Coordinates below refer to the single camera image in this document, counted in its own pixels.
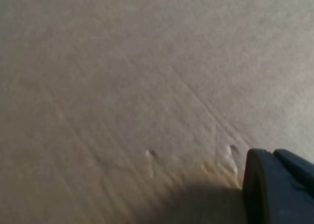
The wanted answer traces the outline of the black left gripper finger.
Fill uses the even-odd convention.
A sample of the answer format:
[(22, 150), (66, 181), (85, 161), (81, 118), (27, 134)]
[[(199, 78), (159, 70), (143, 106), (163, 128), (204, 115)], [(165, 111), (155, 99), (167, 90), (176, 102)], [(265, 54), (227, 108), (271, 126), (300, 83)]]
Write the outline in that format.
[(252, 148), (242, 195), (249, 224), (312, 224), (314, 165), (285, 149)]

